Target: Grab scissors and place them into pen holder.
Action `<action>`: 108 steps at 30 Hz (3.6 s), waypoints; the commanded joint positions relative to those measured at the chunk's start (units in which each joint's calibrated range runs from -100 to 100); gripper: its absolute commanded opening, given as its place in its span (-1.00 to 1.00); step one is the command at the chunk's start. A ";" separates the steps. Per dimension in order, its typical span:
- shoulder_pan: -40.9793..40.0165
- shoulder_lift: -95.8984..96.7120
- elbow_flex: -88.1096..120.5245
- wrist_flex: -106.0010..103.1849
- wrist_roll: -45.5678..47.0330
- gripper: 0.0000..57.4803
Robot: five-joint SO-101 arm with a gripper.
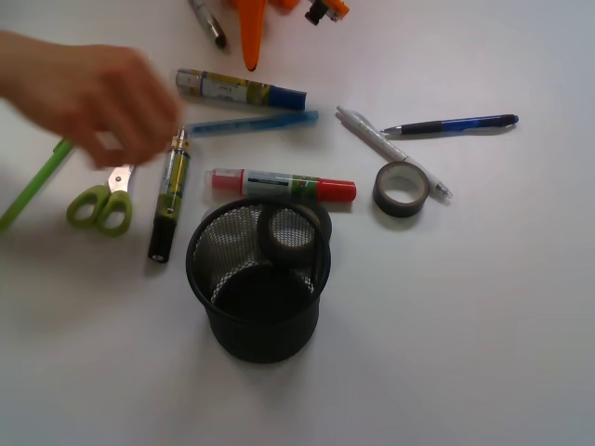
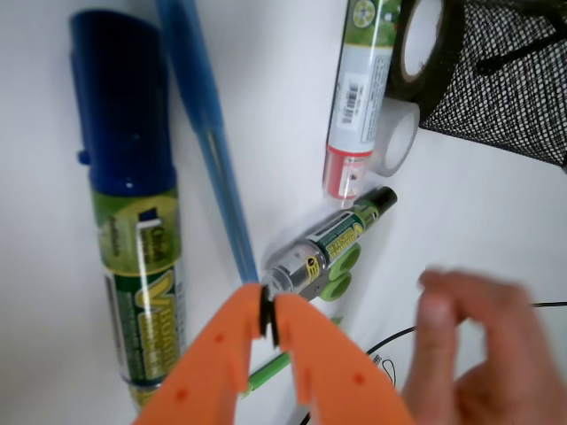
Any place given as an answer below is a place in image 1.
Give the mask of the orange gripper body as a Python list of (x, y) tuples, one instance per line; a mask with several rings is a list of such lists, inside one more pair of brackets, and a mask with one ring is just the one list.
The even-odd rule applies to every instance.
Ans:
[[(298, 5), (299, 0), (275, 0), (271, 3), (283, 11), (289, 11)], [(305, 18), (311, 24), (318, 24), (323, 17), (337, 22), (350, 12), (350, 8), (341, 0), (310, 0), (310, 3)]]

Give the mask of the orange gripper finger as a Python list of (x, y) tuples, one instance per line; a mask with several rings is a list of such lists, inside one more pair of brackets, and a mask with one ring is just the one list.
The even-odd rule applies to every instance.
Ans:
[(253, 72), (259, 61), (263, 20), (267, 0), (234, 0), (238, 12), (245, 67)]

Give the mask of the bare human hand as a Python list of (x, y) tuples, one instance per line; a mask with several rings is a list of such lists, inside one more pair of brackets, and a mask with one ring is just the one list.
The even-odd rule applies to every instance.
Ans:
[(179, 127), (179, 105), (137, 50), (1, 32), (1, 97), (98, 167), (144, 164)]

